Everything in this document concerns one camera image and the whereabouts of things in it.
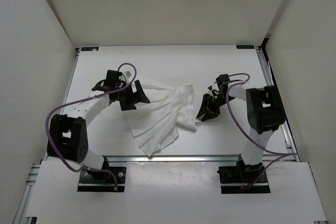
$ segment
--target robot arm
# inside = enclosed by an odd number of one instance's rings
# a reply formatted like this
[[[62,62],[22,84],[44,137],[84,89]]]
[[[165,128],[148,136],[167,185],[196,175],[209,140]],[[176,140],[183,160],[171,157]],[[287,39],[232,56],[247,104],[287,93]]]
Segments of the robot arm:
[[[226,104],[227,90],[233,85],[227,74],[220,75],[216,83],[219,90],[214,91],[209,87],[210,92],[203,96],[202,106],[197,115],[198,118],[203,116],[202,121],[220,115],[219,107]],[[263,148],[247,141],[239,156],[237,170],[242,181],[249,181],[262,171],[264,150],[274,131],[285,122],[286,114],[276,86],[256,89],[249,84],[235,85],[231,87],[229,95],[229,100],[238,98],[246,101],[249,137]]]
[[[121,72],[108,70],[106,79],[99,81],[92,88],[90,96],[125,87],[127,79],[123,79],[122,75]],[[132,87],[129,86],[121,92],[80,103],[68,114],[55,114],[52,117],[50,135],[65,159],[95,169],[107,169],[109,167],[106,158],[89,149],[87,127],[112,102],[119,101],[122,111],[136,109],[135,104],[138,102],[150,103],[141,88],[139,80],[134,83],[136,92],[133,92]],[[48,143],[47,153],[49,156],[57,157],[50,143]],[[97,180],[102,180],[108,176],[106,173],[91,173],[91,175]]]

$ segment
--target black mounting base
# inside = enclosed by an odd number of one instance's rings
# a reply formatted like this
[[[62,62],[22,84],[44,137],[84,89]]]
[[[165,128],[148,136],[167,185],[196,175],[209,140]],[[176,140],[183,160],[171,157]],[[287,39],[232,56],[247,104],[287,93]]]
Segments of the black mounting base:
[[[268,194],[270,189],[266,173],[262,175],[253,187],[241,190],[241,186],[247,185],[249,182],[241,179],[237,166],[221,166],[218,169],[220,188],[222,194]]]
[[[114,191],[113,178],[108,178],[105,181],[98,181],[93,178],[87,170],[80,172],[77,191],[103,191],[111,193],[123,193],[125,191],[126,167],[109,167],[108,168],[117,178],[118,191]]]

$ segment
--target white wall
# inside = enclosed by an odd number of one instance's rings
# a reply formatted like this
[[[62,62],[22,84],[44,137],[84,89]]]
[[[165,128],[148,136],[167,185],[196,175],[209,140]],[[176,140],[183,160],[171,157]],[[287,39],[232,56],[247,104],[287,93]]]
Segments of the white wall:
[[[12,223],[44,119],[62,103],[75,49],[45,0],[0,0],[0,216]]]
[[[76,47],[260,45],[281,0],[49,0]]]
[[[301,159],[336,223],[336,0],[292,0],[267,52]]]

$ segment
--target white cloth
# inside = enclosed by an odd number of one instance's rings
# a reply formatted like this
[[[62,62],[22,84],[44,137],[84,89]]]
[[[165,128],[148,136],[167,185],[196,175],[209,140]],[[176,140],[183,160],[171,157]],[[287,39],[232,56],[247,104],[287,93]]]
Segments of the white cloth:
[[[137,79],[151,103],[138,103],[136,110],[125,113],[138,146],[147,156],[175,141],[179,136],[177,124],[197,130],[200,122],[196,119],[191,84],[174,88],[144,77]]]

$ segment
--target wire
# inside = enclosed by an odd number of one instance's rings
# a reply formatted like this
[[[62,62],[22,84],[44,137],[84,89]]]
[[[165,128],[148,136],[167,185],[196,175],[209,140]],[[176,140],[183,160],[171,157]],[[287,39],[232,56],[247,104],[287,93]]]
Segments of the wire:
[[[108,95],[108,94],[114,94],[114,93],[117,93],[117,92],[120,92],[120,91],[123,91],[125,90],[126,88],[128,88],[130,85],[132,85],[133,81],[135,80],[136,78],[136,75],[137,75],[137,69],[135,68],[135,66],[131,63],[123,63],[119,66],[118,68],[118,71],[120,70],[120,68],[124,65],[129,65],[131,66],[133,69],[134,69],[134,76],[132,78],[132,80],[126,84],[125,87],[121,88],[121,89],[117,89],[117,90],[113,90],[113,91],[109,91],[109,92],[106,92],[106,93],[102,93],[102,94],[97,94],[97,95],[94,95],[92,97],[87,97],[87,98],[84,98],[84,99],[81,99],[81,100],[78,100],[78,101],[74,101],[74,102],[69,102],[69,103],[65,103],[63,105],[60,105],[60,106],[57,106],[56,108],[52,109],[48,115],[47,115],[47,118],[46,118],[46,122],[45,122],[45,130],[46,130],[46,134],[47,134],[47,137],[48,137],[48,140],[50,142],[50,145],[52,146],[52,148],[54,149],[55,153],[57,154],[57,156],[59,157],[59,159],[65,164],[66,167],[68,167],[72,172],[75,172],[75,173],[78,173],[84,169],[87,169],[87,170],[90,170],[92,172],[104,172],[104,173],[109,173],[113,180],[114,180],[114,188],[115,190],[118,191],[118,182],[117,182],[117,178],[115,177],[115,175],[109,171],[109,170],[103,170],[103,169],[95,169],[95,168],[90,168],[90,167],[87,167],[87,166],[81,166],[79,167],[78,169],[75,169],[73,168],[68,162],[67,160],[62,156],[61,152],[58,150],[56,144],[54,143],[54,141],[52,140],[52,137],[50,135],[50,131],[49,131],[49,122],[50,122],[50,118],[51,116],[56,112],[58,111],[59,109],[62,109],[62,108],[65,108],[67,106],[70,106],[70,105],[73,105],[73,104],[77,104],[77,103],[81,103],[81,102],[87,102],[87,101],[90,101],[90,100],[93,100],[93,99],[96,99],[96,98],[99,98],[99,97],[102,97],[104,95]]]
[[[268,165],[266,165],[266,167],[262,170],[262,172],[256,177],[254,178],[249,184],[247,184],[244,188],[242,188],[241,190],[246,190],[248,188],[251,188],[253,187],[253,185],[255,183],[258,182],[258,180],[260,180],[260,178],[262,177],[262,175],[265,173],[266,169],[268,167],[270,167],[272,164],[274,164],[276,161],[279,161],[280,159],[284,158],[284,157],[287,157],[287,156],[280,156],[280,157],[277,157],[276,159],[272,160]]]
[[[270,154],[273,154],[273,155],[280,155],[280,157],[277,157],[276,159],[272,160],[265,168],[264,170],[262,170],[262,172],[255,178],[253,179],[247,186],[245,186],[242,190],[246,190],[250,187],[252,187],[255,183],[258,182],[258,180],[261,178],[261,176],[263,175],[263,173],[265,173],[266,169],[268,167],[270,167],[273,163],[275,163],[276,161],[284,158],[284,157],[287,157],[287,156],[295,156],[295,155],[298,155],[297,153],[280,153],[280,152],[273,152],[273,151],[269,151],[267,150],[266,148],[264,148],[263,146],[261,146],[260,144],[258,144],[256,141],[254,141],[243,129],[243,127],[240,125],[240,123],[238,122],[238,120],[236,119],[233,111],[232,111],[232,108],[231,108],[231,105],[230,105],[230,102],[229,102],[229,92],[230,90],[234,87],[234,86],[237,86],[237,85],[243,85],[245,84],[246,82],[249,81],[250,79],[250,75],[247,74],[247,73],[235,73],[235,74],[231,74],[229,75],[229,77],[232,77],[232,76],[240,76],[240,75],[243,75],[243,76],[246,76],[247,79],[245,81],[242,81],[242,82],[239,82],[239,83],[234,83],[232,84],[228,89],[227,89],[227,92],[226,92],[226,103],[227,103],[227,108],[229,110],[229,113],[233,119],[233,121],[235,122],[235,124],[237,125],[238,129],[243,133],[244,136],[246,136],[246,138],[251,141],[254,145],[256,145],[258,148],[262,149],[263,151],[265,152],[268,152]]]

